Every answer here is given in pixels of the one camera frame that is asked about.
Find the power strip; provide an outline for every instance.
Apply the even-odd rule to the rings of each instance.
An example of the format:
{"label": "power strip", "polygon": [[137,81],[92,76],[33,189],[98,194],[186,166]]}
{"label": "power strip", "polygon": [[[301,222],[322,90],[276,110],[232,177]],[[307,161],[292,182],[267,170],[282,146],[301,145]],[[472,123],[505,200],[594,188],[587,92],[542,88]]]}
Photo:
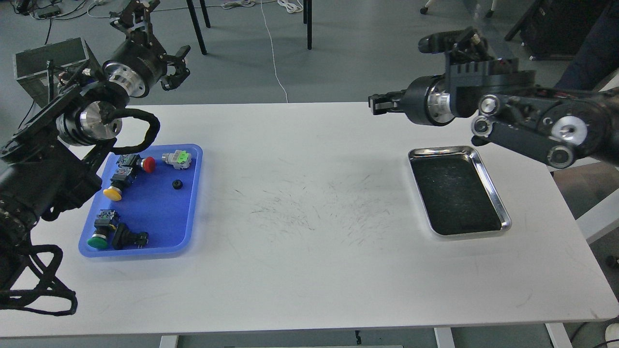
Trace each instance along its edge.
{"label": "power strip", "polygon": [[55,15],[59,15],[60,13],[61,13],[60,7],[56,5],[52,5],[50,7],[46,7],[44,9],[39,9],[35,11],[35,14],[39,18],[50,18],[50,17],[54,17]]}

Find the white table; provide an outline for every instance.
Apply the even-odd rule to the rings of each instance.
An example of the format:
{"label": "white table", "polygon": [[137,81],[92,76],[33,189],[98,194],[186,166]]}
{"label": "white table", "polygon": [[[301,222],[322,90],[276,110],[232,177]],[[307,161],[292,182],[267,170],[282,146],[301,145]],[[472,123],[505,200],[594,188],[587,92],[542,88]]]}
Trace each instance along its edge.
{"label": "white table", "polygon": [[[0,336],[470,326],[619,314],[541,163],[494,144],[478,148],[511,230],[463,240],[431,233],[407,153],[469,144],[470,120],[419,126],[402,114],[372,116],[365,103],[143,109],[162,122],[156,144],[204,149],[189,246],[174,258],[88,259],[77,241],[90,203],[42,222],[33,241],[64,250],[59,278],[77,292],[77,314],[0,311]],[[141,139],[137,124],[125,122],[120,145]]]}

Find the electrical component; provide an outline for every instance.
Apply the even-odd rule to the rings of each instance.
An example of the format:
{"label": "electrical component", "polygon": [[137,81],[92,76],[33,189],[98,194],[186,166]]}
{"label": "electrical component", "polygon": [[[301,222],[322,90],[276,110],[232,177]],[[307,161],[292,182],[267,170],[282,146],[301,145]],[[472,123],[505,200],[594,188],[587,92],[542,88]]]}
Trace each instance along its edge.
{"label": "electrical component", "polygon": [[59,15],[60,13],[61,13],[60,7],[56,5],[52,5],[50,7],[46,7],[44,9],[39,9],[35,11],[35,15],[41,19],[54,17],[55,15]]}
{"label": "electrical component", "polygon": [[155,171],[155,159],[140,155],[122,155],[117,161],[118,168],[112,175],[110,187],[103,190],[103,195],[112,201],[120,201],[123,198],[123,190],[133,185],[141,170],[152,173]]}
{"label": "electrical component", "polygon": [[138,248],[143,248],[149,242],[147,232],[131,232],[124,222],[120,222],[120,216],[112,209],[99,211],[95,220],[95,228],[95,233],[87,241],[88,245],[95,249],[107,249],[112,234],[114,234],[114,237],[111,240],[111,245],[116,250],[123,249],[127,245],[137,245]]}
{"label": "electrical component", "polygon": [[174,169],[187,169],[191,165],[191,154],[185,150],[176,150],[173,154],[163,154],[161,160],[174,166]]}
{"label": "electrical component", "polygon": [[115,210],[100,210],[95,219],[95,233],[87,240],[88,245],[99,250],[107,249],[108,239],[118,228],[119,223],[119,216]]}
{"label": "electrical component", "polygon": [[137,245],[138,249],[149,243],[148,232],[133,233],[125,223],[118,224],[118,229],[112,238],[112,248],[121,250],[128,245]]}

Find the stainless steel tray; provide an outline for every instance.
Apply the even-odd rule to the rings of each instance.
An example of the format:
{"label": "stainless steel tray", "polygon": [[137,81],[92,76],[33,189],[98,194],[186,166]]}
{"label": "stainless steel tray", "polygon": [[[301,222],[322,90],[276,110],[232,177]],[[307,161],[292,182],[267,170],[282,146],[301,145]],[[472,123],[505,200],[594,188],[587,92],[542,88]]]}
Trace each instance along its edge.
{"label": "stainless steel tray", "polygon": [[511,219],[472,147],[415,149],[409,162],[434,232],[452,236],[510,228]]}

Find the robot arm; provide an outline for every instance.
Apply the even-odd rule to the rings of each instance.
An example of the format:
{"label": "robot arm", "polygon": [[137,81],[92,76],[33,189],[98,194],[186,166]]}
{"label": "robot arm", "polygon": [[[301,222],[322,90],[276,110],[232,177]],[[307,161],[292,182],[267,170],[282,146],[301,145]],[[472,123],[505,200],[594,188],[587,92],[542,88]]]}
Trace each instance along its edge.
{"label": "robot arm", "polygon": [[[75,292],[55,276],[62,251],[55,245],[33,246],[30,231],[39,219],[55,220],[99,191],[102,180],[96,172],[109,152],[140,152],[155,140],[158,119],[125,108],[129,98],[145,97],[158,80],[165,90],[177,88],[189,75],[184,63],[189,46],[169,56],[152,34],[149,12],[158,3],[131,1],[119,14],[111,14],[112,26],[127,38],[102,68],[88,61],[77,68],[54,67],[53,59],[45,57],[48,80],[54,81],[56,70],[61,72],[57,80],[63,86],[54,98],[54,86],[49,84],[50,102],[0,148],[0,159],[9,164],[0,175],[0,309],[56,316],[76,312]],[[173,75],[166,76],[168,65],[176,68]],[[148,122],[149,128],[140,144],[114,147],[121,119],[126,117]],[[58,138],[70,145],[94,147],[79,159]],[[40,253],[52,253],[52,261],[43,263]],[[32,290],[13,290],[26,268],[39,283]],[[28,307],[41,296],[65,298],[71,306],[56,312]]]}
{"label": "robot arm", "polygon": [[517,59],[495,59],[487,48],[472,27],[422,38],[422,53],[444,53],[445,73],[370,96],[373,114],[402,112],[413,123],[445,126],[477,112],[476,146],[494,142],[555,168],[588,156],[619,165],[619,89],[542,88],[534,71],[519,71]]}

